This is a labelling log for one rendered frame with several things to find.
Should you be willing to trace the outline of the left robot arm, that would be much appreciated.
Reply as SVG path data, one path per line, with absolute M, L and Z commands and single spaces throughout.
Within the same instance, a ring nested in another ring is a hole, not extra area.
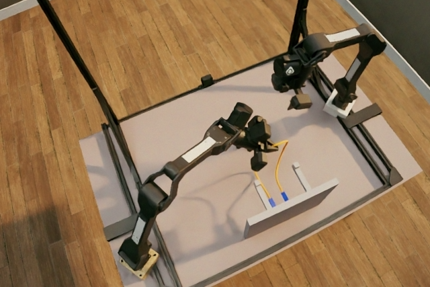
M 323 59 L 329 57 L 333 51 L 358 43 L 359 52 L 346 75 L 336 79 L 333 84 L 338 92 L 331 104 L 345 111 L 349 103 L 353 103 L 358 98 L 355 93 L 357 80 L 372 57 L 382 53 L 387 45 L 381 35 L 366 23 L 333 34 L 319 32 L 307 35 L 292 48 L 293 55 L 274 60 L 274 73 L 271 75 L 273 88 L 280 93 L 288 92 L 295 86 L 296 80 L 292 75 L 299 74 L 307 77 L 317 63 L 323 62 Z M 302 51 L 302 47 L 306 52 Z

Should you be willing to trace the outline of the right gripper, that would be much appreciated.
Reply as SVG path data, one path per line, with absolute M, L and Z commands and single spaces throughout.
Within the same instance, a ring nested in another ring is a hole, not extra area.
M 254 123 L 254 118 L 257 116 L 254 116 L 248 123 L 248 128 L 252 128 Z M 275 145 L 274 142 L 272 142 L 270 139 L 267 139 L 265 141 L 260 142 L 261 145 L 259 147 L 252 145 L 250 142 L 248 142 L 247 140 L 247 136 L 249 136 L 249 132 L 246 131 L 246 127 L 244 127 L 244 129 L 242 129 L 243 134 L 242 134 L 242 138 L 241 141 L 238 145 L 235 145 L 237 149 L 245 148 L 247 149 L 247 152 L 251 152 L 254 151 L 254 156 L 251 158 L 251 169 L 253 171 L 260 171 L 261 169 L 263 169 L 268 161 L 267 161 L 267 155 L 266 153 L 272 153 L 272 152 L 276 152 L 278 151 L 279 147 L 275 146 L 273 147 L 272 145 Z M 267 145 L 268 144 L 268 145 Z M 268 148 L 268 150 L 267 150 Z M 267 150 L 267 152 L 266 152 Z

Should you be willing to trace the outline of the yellow cable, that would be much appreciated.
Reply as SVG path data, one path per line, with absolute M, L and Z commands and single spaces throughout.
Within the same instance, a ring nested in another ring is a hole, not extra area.
M 283 152 L 284 152 L 284 149 L 285 149 L 285 147 L 286 147 L 286 145 L 287 145 L 287 143 L 288 143 L 288 140 L 285 140 L 285 141 L 283 141 L 283 142 L 279 142 L 279 143 L 277 143 L 277 144 L 275 144 L 275 145 L 272 145 L 273 147 L 275 147 L 275 146 L 278 146 L 278 145 L 280 145 L 280 144 L 282 144 L 282 143 L 285 143 L 285 142 L 286 142 L 286 144 L 285 144 L 285 146 L 284 146 L 284 148 L 283 148 L 283 150 L 282 150 L 282 152 L 281 152 L 281 155 L 280 155 L 279 160 L 278 160 L 278 162 L 277 162 L 276 171 L 275 171 L 275 178 L 276 178 L 276 182 L 277 182 L 277 184 L 278 184 L 278 186 L 279 186 L 279 188 L 280 188 L 280 190 L 281 190 L 281 195 L 282 195 L 282 197 L 283 197 L 284 201 L 289 200 L 289 199 L 288 199 L 288 197 L 286 196 L 286 193 L 285 193 L 285 192 L 283 192 L 283 190 L 281 189 L 280 184 L 279 184 L 279 182 L 278 182 L 278 180 L 277 180 L 277 169 L 278 169 L 278 166 L 279 166 L 279 163 L 280 163 L 280 159 L 281 159 L 281 157 L 282 157 L 282 154 L 283 154 Z M 254 172 L 255 172 L 255 171 L 254 171 Z M 258 178 L 258 176 L 257 176 L 257 173 L 256 173 L 256 172 L 255 172 L 255 175 L 256 175 L 257 179 L 259 180 L 259 178 Z M 260 180 L 259 180 L 259 181 L 260 181 Z M 261 181 L 260 181 L 260 183 L 261 183 Z M 264 189 L 265 193 L 267 194 L 268 198 L 270 199 L 270 196 L 269 196 L 269 194 L 267 193 L 267 191 L 266 191 L 266 189 L 264 188 L 264 186 L 263 186 L 263 184 L 262 184 L 262 183 L 261 183 L 261 186 L 262 186 L 262 188 Z

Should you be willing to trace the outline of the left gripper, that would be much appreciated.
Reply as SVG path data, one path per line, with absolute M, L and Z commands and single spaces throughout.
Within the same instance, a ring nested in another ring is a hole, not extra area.
M 303 77 L 299 74 L 292 75 L 295 77 L 295 86 L 294 86 L 294 92 L 295 96 L 293 96 L 290 100 L 290 105 L 288 106 L 287 110 L 303 110 L 303 109 L 309 109 L 312 105 L 312 101 L 308 94 L 303 94 L 301 87 L 305 87 L 305 81 L 307 79 L 311 79 L 311 75 L 307 77 Z

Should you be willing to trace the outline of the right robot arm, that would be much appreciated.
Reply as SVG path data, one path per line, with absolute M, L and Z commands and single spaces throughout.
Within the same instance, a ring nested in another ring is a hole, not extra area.
M 137 199 L 140 212 L 134 230 L 130 237 L 124 239 L 118 251 L 120 257 L 134 271 L 141 271 L 151 258 L 148 252 L 152 243 L 148 236 L 157 215 L 164 212 L 176 198 L 179 182 L 184 175 L 210 155 L 219 155 L 227 151 L 231 145 L 238 145 L 242 138 L 242 129 L 252 113 L 253 110 L 248 105 L 237 102 L 227 120 L 223 117 L 216 120 L 207 129 L 202 141 L 175 160 L 168 161 L 160 171 L 149 175 L 141 185 Z M 246 131 L 249 132 L 247 140 L 258 147 L 261 145 L 260 142 L 271 137 L 271 130 L 266 119 L 255 117 L 254 123 L 252 128 L 246 127 Z M 164 174 L 172 181 L 169 195 L 154 182 L 156 177 Z

